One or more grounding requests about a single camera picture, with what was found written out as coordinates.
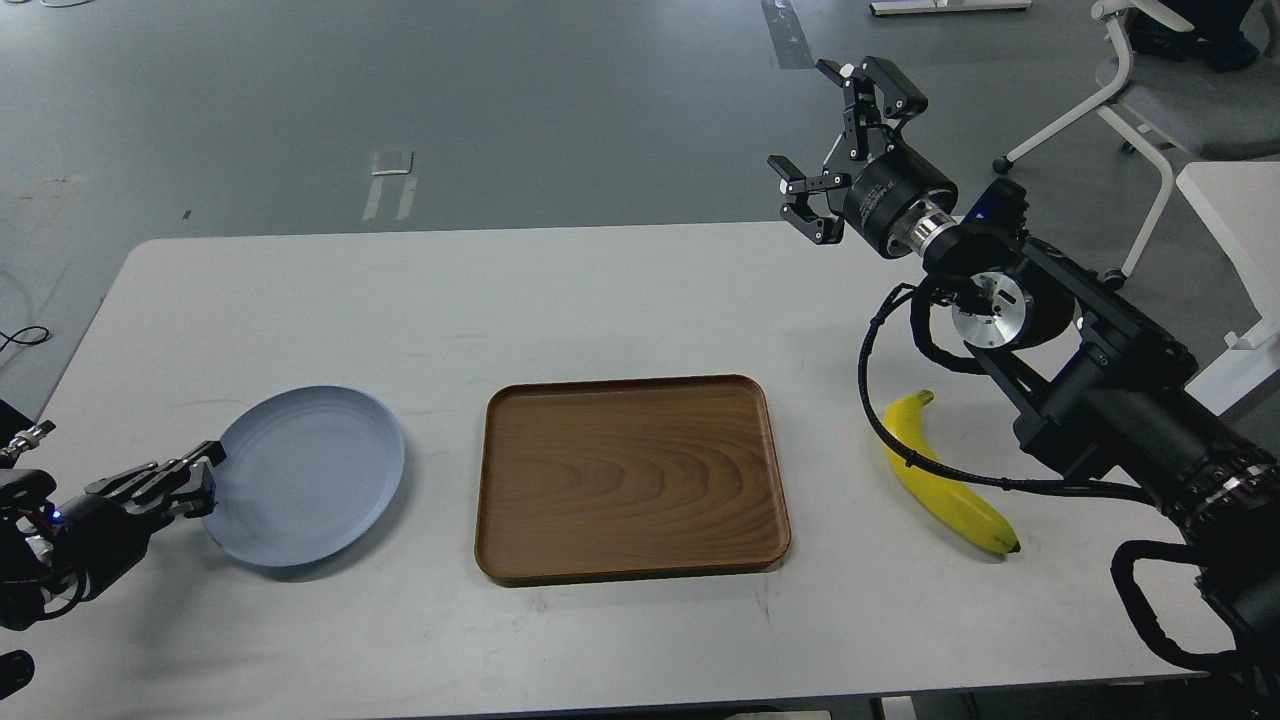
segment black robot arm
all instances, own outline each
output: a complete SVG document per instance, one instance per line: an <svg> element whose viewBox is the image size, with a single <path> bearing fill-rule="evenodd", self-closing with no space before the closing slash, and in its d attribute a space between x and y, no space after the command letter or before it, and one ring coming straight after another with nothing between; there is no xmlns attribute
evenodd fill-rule
<svg viewBox="0 0 1280 720"><path fill-rule="evenodd" d="M221 443L202 442L175 460L102 478L55 507L49 473L12 469L52 429L41 423L0 448L0 625L12 630L93 600L142 560L152 534L179 516L212 512L211 468L227 457ZM0 700L35 671L26 651L0 655Z"/></svg>
<svg viewBox="0 0 1280 720"><path fill-rule="evenodd" d="M972 475L929 461L884 430L870 411L865 359L884 316L908 301L897 292L873 319L859 363L859 389L881 439L909 462L961 480L1153 505L1187 542L1132 541L1116 552L1112 577L1139 635L1184 667L1262 669L1274 676L1280 669L1275 459L1185 392L1197 365L1181 343L1105 288L1094 273L1028 233L1021 187L997 179L963 220L951 215L955 183L901 135L927 101L892 63L823 60L818 69L844 88L844 128L815 178L804 178L786 158L769 158L783 178L782 218L819 245L838 242L847 223L883 258L919 255L925 277L906 288L916 346L950 370L989 375L1018 409L1012 429L1021 450L1062 479ZM817 192L824 195L829 217L808 210ZM934 307L950 309L969 357L933 343ZM1055 377L1041 377L1018 357L1019 350L1065 332L1076 315L1079 348ZM1097 480L1115 466L1140 491ZM1201 594L1238 647L1199 655L1179 648L1133 580L1138 560L1199 566Z"/></svg>

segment white desk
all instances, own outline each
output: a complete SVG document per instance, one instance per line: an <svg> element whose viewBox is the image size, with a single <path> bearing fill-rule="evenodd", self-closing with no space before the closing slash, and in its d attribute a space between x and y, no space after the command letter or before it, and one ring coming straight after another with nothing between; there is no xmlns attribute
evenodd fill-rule
<svg viewBox="0 0 1280 720"><path fill-rule="evenodd" d="M218 437L287 388L385 401L408 445L375 528L301 574L238 565L198 521L102 597L23 634L6 717L387 717L1157 676L1111 588L1119 501L992 492L997 561L897 484L856 402L867 318L915 260L782 223L156 241L125 263L24 460L67 498ZM883 333L873 393L933 387L936 448L1036 473L989 380ZM768 397L794 542L771 573L502 588L472 559L485 404L512 383L742 373ZM1225 639L1187 575L1144 577L1193 648Z"/></svg>
<svg viewBox="0 0 1280 720"><path fill-rule="evenodd" d="M1178 187L1226 256L1261 319L1226 336L1226 352L1187 391L1224 413L1280 369L1280 163L1190 163Z"/></svg>

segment banana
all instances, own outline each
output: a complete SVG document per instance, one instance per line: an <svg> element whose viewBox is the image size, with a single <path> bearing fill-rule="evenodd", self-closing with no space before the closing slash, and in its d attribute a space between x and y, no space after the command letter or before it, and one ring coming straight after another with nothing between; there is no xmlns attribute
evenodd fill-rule
<svg viewBox="0 0 1280 720"><path fill-rule="evenodd" d="M900 397L884 410L884 427L893 437L906 443L920 455L937 460L938 457L924 442L920 425L920 411L933 402L933 392L922 389L914 395ZM934 475L918 466L906 466L906 460L890 450L888 462L897 479L911 491L934 518L973 544L998 555L1018 552L1021 546L1012 525L995 507L961 482Z"/></svg>

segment plate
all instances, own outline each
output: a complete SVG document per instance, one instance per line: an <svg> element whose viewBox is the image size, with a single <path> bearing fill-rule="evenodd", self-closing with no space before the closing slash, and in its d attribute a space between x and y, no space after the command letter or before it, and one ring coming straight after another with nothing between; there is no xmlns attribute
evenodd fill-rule
<svg viewBox="0 0 1280 720"><path fill-rule="evenodd" d="M347 547L383 514L404 437L358 389L315 386L265 400L227 428L205 529L232 557L287 568Z"/></svg>

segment concrete floor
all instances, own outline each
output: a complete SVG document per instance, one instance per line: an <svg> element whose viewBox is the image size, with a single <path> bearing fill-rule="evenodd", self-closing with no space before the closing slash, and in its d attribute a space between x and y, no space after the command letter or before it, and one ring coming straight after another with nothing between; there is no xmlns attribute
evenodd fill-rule
<svg viewBox="0 0 1280 720"><path fill-rule="evenodd" d="M929 95L908 138L960 184L961 206L992 158L1093 91L1108 47L1087 3L897 18L794 5L813 58L887 56ZM799 38L776 42L771 13L755 0L0 5L0 329L54 333L0 355L0 397L40 414L150 238L776 219L765 156L815 170L841 104L815 70L785 69ZM1087 266L1120 263L1156 192L1155 170L1117 145L1089 117L1011 176L1033 232ZM393 178L365 219L372 155L396 149L416 151L412 211L397 218ZM856 240L831 251L879 261ZM1125 295L1202 363L1257 318L1176 192ZM1271 395L1230 419L1275 452Z"/></svg>

